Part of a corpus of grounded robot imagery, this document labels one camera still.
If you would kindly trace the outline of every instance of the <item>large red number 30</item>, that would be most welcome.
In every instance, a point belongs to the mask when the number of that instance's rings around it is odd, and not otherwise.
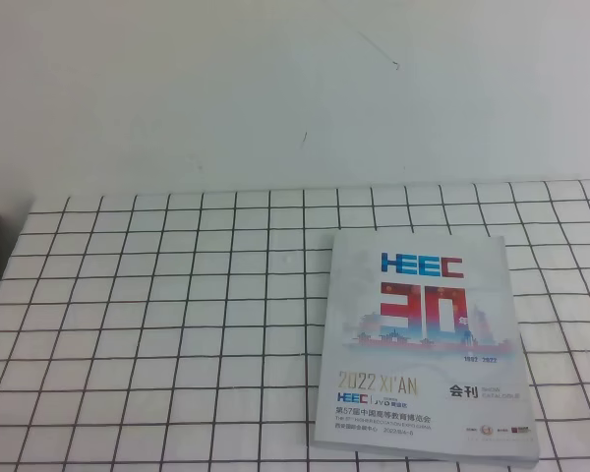
[[[467,305],[465,290],[462,288],[424,287],[426,305],[426,337],[432,341],[454,342],[466,335]],[[405,318],[407,328],[399,328],[408,337],[422,337],[422,293],[420,285],[383,282],[381,292],[385,295],[403,295],[406,304],[381,303],[381,315],[384,317]],[[454,332],[442,331],[440,323],[440,301],[452,302]]]

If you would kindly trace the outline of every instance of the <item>catalog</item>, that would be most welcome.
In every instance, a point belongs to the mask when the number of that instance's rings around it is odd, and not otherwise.
[[[317,443],[533,466],[524,366],[502,238],[337,232]]]

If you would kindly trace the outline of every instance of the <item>scratch mark on wall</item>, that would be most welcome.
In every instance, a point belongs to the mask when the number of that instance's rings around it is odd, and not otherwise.
[[[346,25],[348,28],[350,28],[351,30],[353,30],[354,32],[356,32],[359,36],[361,36],[361,38],[367,42],[370,46],[372,46],[374,49],[376,49],[379,54],[381,54],[381,56],[386,59],[387,61],[389,61],[391,64],[394,64],[395,70],[399,70],[400,69],[400,65],[394,61],[393,59],[391,59],[391,56],[389,56],[386,52],[384,52],[384,50],[378,46],[375,42],[373,42],[371,39],[369,39],[368,36],[366,36],[362,31],[360,31],[356,25],[352,24],[352,22],[350,22],[347,17],[345,15],[343,15],[341,12],[339,12],[338,10],[336,10],[327,0],[321,0],[322,3],[325,4],[325,6],[334,13],[334,15],[336,15],[336,17],[341,20],[341,22]]]

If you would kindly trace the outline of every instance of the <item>white wall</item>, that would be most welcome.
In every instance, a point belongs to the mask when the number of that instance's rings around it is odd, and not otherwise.
[[[16,225],[55,192],[537,176],[590,177],[590,0],[0,0]]]

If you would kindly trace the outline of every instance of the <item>grid pattern tablecloth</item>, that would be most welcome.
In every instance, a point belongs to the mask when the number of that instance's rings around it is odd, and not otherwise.
[[[332,235],[366,227],[504,236],[537,470],[590,471],[590,181],[39,202],[0,285],[0,471],[506,470],[311,444]]]

